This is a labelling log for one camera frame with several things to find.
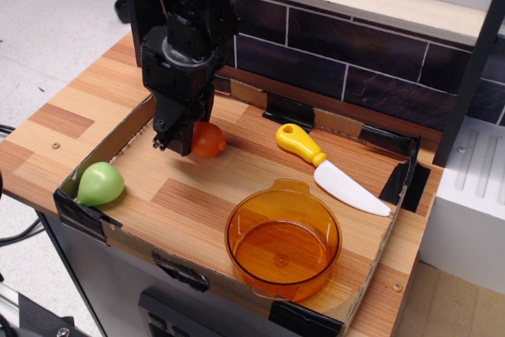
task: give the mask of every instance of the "green pear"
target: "green pear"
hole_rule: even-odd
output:
[[[121,195],[125,179],[107,162],[93,163],[80,177],[77,203],[86,207],[109,203]]]

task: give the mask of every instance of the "dark tile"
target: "dark tile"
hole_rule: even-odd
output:
[[[466,113],[472,118],[496,124],[505,107],[505,84],[481,79]]]
[[[505,38],[498,37],[489,55],[482,77],[505,83]]]
[[[237,37],[238,68],[340,99],[345,65],[246,36]]]
[[[443,130],[455,95],[350,67],[344,101]]]
[[[440,91],[456,94],[471,53],[430,44],[420,83]]]
[[[417,81],[425,42],[299,9],[289,22],[291,47]]]
[[[274,43],[286,42],[287,8],[263,0],[232,0],[234,11],[240,17],[238,31],[267,39]]]
[[[374,27],[377,27],[377,28],[387,29],[388,31],[402,33],[403,35],[417,37],[419,39],[425,39],[427,41],[431,41],[431,42],[434,42],[434,43],[439,43],[439,44],[442,44],[442,45],[448,45],[449,47],[456,47],[458,49],[462,49],[462,50],[468,51],[470,53],[473,51],[473,47],[472,46],[465,45],[464,43],[455,43],[453,41],[449,41],[449,40],[446,40],[446,39],[439,39],[439,38],[436,38],[436,37],[431,37],[431,36],[423,35],[422,33],[411,32],[411,31],[407,31],[405,29],[401,29],[401,28],[397,28],[397,27],[392,27],[390,25],[385,25],[385,24],[381,24],[381,23],[376,23],[375,21],[369,21],[369,20],[365,20],[365,19],[359,19],[359,18],[356,18],[356,17],[353,19],[353,21],[355,23],[358,23],[358,24],[371,25],[371,26],[374,26]]]
[[[314,6],[307,6],[305,4],[301,4],[301,3],[298,3],[298,2],[293,2],[291,0],[270,0],[270,1],[282,3],[282,4],[285,4],[287,6],[293,6],[293,7],[297,7],[297,8],[303,8],[303,9],[310,9],[312,11],[316,11],[316,12],[319,12],[319,13],[325,13],[327,15],[332,15],[332,16],[335,16],[335,17],[340,17],[342,19],[351,20],[351,16],[349,16],[349,15],[345,15],[343,13],[338,13],[338,12],[334,12],[334,11],[329,11],[327,9],[317,8],[317,7],[314,7]]]

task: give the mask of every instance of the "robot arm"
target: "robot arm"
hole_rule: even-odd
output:
[[[210,118],[211,80],[238,18],[230,0],[160,1],[166,25],[154,27],[142,43],[142,78],[156,101],[153,146],[188,155],[193,123]]]

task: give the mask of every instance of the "plastic bowl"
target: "plastic bowl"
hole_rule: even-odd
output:
[[[342,249],[331,210],[307,184],[286,179],[243,200],[228,219],[225,238],[237,278],[275,300],[317,293]]]

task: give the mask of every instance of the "toy knife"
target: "toy knife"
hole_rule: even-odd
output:
[[[327,160],[320,146],[298,125],[284,124],[275,135],[277,144],[316,167],[316,183],[333,197],[373,215],[389,216],[391,209]]]

